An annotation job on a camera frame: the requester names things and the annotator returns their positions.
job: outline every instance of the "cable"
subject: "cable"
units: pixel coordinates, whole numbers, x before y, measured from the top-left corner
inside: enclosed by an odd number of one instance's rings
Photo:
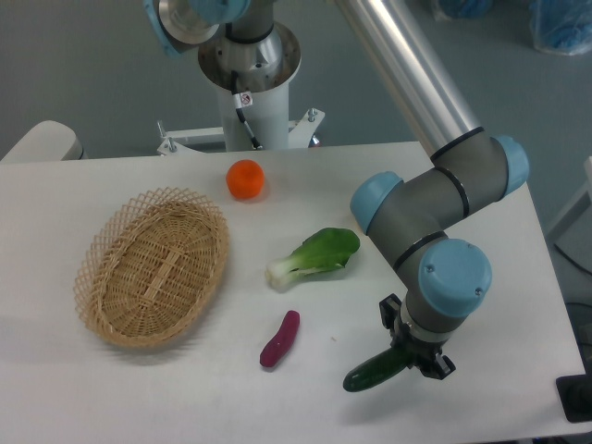
[[[237,94],[239,94],[239,89],[237,86],[238,80],[239,80],[239,73],[237,71],[231,71],[230,72],[230,92],[232,93],[233,96],[236,96]],[[251,143],[253,144],[253,149],[254,150],[263,150],[263,145],[255,137],[253,130],[251,129],[251,126],[249,125],[249,122],[247,122],[247,119],[245,118],[244,114],[242,113],[241,104],[236,103],[235,109],[237,111],[237,116],[239,117],[240,123],[242,123],[242,126],[247,131],[247,135],[249,136],[249,139],[251,139]]]
[[[585,302],[566,302],[565,305],[580,305],[582,307],[592,308],[592,304]]]
[[[584,273],[584,274],[586,274],[586,275],[588,275],[588,276],[591,276],[591,277],[592,277],[592,271],[588,270],[587,268],[584,268],[583,266],[581,266],[581,265],[579,265],[577,262],[575,262],[575,260],[574,260],[574,259],[572,259],[570,256],[568,256],[568,255],[567,255],[567,253],[566,253],[564,250],[562,250],[562,249],[560,248],[560,246],[559,246],[559,245],[557,245],[557,244],[554,244],[554,246],[555,246],[555,249],[557,250],[557,252],[558,252],[558,253],[559,253],[561,256],[563,256],[563,258],[564,258],[565,260],[567,260],[567,262],[569,262],[569,263],[570,263],[571,265],[573,265],[575,268],[577,268],[578,270],[580,270],[582,273]]]

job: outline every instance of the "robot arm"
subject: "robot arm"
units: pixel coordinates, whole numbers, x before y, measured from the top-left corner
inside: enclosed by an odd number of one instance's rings
[[[200,47],[202,70],[216,87],[228,91],[228,98],[229,91],[234,94],[238,88],[237,76],[241,88],[251,86],[254,93],[267,94],[295,74],[300,49],[291,33],[274,24],[271,0],[160,0],[160,9],[182,1],[189,2],[199,17],[207,17],[209,25],[231,22],[221,40]],[[391,295],[380,304],[391,349],[354,369],[344,387],[368,389],[393,376],[395,367],[401,367],[397,353],[425,376],[443,379],[454,365],[442,355],[442,345],[483,301],[492,279],[486,256],[463,240],[449,239],[444,230],[520,187],[528,177],[528,159],[511,138],[486,135],[404,1],[339,0],[337,4],[434,164],[407,183],[393,172],[378,174],[351,198],[360,227],[408,293],[403,301]],[[197,22],[187,16],[186,8],[176,7],[186,11],[178,28]],[[263,139],[270,128],[286,132],[287,100],[278,107],[286,111],[281,121],[278,113],[255,116],[260,124],[255,134],[260,132]],[[232,120],[242,122],[244,117]],[[227,131],[233,129],[225,126]],[[241,134],[249,131],[252,136],[250,128]],[[375,363],[382,367],[390,363],[392,371],[359,384],[356,378],[367,375]]]

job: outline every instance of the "green leaf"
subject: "green leaf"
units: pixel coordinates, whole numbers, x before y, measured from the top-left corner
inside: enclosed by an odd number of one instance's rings
[[[323,228],[290,256],[271,261],[265,277],[280,289],[295,280],[343,268],[359,248],[360,240],[350,229]]]

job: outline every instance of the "woven basket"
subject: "woven basket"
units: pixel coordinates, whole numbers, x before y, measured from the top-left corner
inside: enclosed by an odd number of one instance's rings
[[[95,236],[75,282],[77,312],[107,342],[160,345],[197,318],[227,256],[226,219],[205,196],[149,191]]]

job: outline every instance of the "tabletop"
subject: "tabletop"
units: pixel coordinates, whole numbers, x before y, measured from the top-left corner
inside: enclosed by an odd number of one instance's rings
[[[235,201],[242,158],[263,194]],[[444,352],[444,381],[417,369],[348,393],[354,366],[385,350],[378,302],[405,288],[357,227],[349,200],[368,177],[429,169],[416,142],[0,166],[0,440],[208,444],[461,443],[589,431],[563,415],[555,379],[583,366],[527,186],[447,230],[486,253],[493,284]],[[84,254],[130,198],[190,188],[224,212],[223,281],[206,312],[163,350],[128,351],[87,330],[73,285]],[[324,227],[353,229],[346,268],[283,293],[265,264]],[[273,371],[259,353],[288,310],[301,314]]]

